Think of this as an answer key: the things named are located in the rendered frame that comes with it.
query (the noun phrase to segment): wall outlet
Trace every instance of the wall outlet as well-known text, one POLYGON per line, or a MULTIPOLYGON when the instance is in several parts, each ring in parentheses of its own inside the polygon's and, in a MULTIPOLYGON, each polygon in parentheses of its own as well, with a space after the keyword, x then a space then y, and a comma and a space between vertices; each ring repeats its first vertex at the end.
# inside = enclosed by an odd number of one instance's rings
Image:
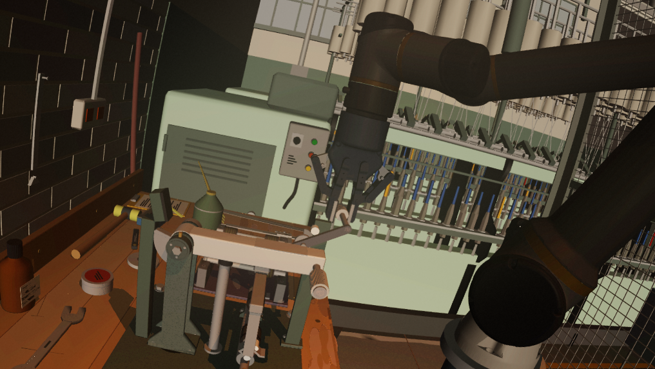
POLYGON ((76 99, 73 102, 71 128, 86 129, 99 126, 107 121, 107 100, 76 99))

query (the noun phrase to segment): wrench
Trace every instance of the wrench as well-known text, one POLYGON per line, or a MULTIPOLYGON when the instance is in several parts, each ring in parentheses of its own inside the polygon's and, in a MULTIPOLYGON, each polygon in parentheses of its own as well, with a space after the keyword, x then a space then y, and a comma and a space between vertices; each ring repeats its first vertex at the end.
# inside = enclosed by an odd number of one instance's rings
POLYGON ((66 333, 68 328, 73 325, 77 324, 84 319, 84 314, 86 313, 86 308, 85 307, 80 307, 77 310, 77 314, 71 314, 71 307, 70 306, 64 306, 64 311, 62 311, 62 322, 57 326, 57 328, 54 330, 54 332, 43 342, 43 344, 39 347, 37 352, 32 355, 31 358, 25 363, 25 364, 20 364, 16 365, 13 369, 34 369, 41 363, 41 361, 45 358, 45 355, 47 355, 52 347, 54 347, 59 339, 66 333))

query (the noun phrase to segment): wooden handle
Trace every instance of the wooden handle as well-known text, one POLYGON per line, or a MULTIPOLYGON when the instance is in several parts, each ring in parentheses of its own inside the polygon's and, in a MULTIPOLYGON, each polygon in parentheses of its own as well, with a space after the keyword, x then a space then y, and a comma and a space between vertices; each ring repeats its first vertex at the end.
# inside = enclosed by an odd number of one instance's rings
POLYGON ((98 242, 100 242, 100 240, 105 238, 121 223, 123 223, 123 221, 127 219, 127 215, 128 213, 122 213, 120 216, 113 219, 111 223, 107 224, 107 226, 105 226, 103 229, 93 234, 93 236, 89 237, 81 245, 79 245, 73 251, 71 251, 71 256, 73 256, 73 259, 79 259, 82 257, 82 255, 86 254, 91 248, 93 248, 93 246, 95 246, 98 242))
POLYGON ((314 264, 314 270, 309 273, 310 292, 317 300, 326 298, 329 294, 328 276, 320 265, 314 264))

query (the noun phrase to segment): brick wall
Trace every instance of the brick wall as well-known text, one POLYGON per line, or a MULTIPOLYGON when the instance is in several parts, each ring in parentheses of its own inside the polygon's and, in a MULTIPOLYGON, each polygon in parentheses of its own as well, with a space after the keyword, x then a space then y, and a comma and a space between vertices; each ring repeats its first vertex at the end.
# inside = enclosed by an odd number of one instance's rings
POLYGON ((70 127, 73 101, 89 98, 106 0, 0 1, 0 252, 123 178, 130 170, 134 44, 143 32, 138 100, 139 161, 168 8, 163 0, 115 0, 100 78, 107 123, 70 127), (29 170, 36 76, 39 166, 29 170), (37 179, 28 185, 30 176, 37 179))

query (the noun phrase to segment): control box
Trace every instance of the control box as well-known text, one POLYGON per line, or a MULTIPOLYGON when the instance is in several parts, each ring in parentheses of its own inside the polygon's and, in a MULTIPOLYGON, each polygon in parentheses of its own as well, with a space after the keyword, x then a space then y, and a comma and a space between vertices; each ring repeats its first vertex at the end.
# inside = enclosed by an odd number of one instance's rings
POLYGON ((107 100, 76 99, 73 101, 73 119, 71 128, 86 129, 99 126, 107 121, 107 100))
MULTIPOLYGON (((328 148, 329 130, 291 122, 287 133, 280 175, 316 182, 311 155, 321 155, 328 148)), ((324 165, 328 155, 321 155, 324 165)))

